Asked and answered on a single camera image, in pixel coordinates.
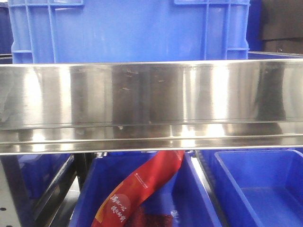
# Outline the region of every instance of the blue plastic crate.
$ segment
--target blue plastic crate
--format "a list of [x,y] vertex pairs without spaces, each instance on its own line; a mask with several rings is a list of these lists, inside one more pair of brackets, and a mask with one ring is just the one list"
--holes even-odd
[[215,193],[232,227],[303,226],[301,153],[234,151],[215,156]]
[[[132,171],[152,156],[154,153],[96,158],[91,165],[69,227],[90,227],[105,198]],[[143,206],[147,213],[173,213],[173,227],[221,227],[188,154],[185,154],[178,173],[149,197]]]
[[250,1],[250,12],[247,26],[247,42],[251,51],[262,51],[263,42],[260,37],[262,0]]
[[213,187],[216,186],[216,180],[214,175],[214,168],[216,165],[216,152],[228,152],[228,151],[260,151],[260,150],[268,150],[268,151],[277,151],[277,150],[293,150],[294,148],[250,148],[250,149],[210,149],[210,150],[200,150],[199,153],[202,155],[200,157],[200,161],[202,162],[205,172],[208,176]]
[[70,154],[21,155],[20,169],[30,199],[38,199]]
[[0,54],[11,53],[13,34],[9,20],[9,8],[7,3],[0,2]]
[[246,59],[250,0],[9,0],[14,63]]

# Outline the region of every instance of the red snack bag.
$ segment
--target red snack bag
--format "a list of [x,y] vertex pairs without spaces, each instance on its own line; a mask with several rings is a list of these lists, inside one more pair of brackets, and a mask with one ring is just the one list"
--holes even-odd
[[159,151],[125,178],[100,206],[91,227],[122,227],[151,194],[180,169],[184,151]]

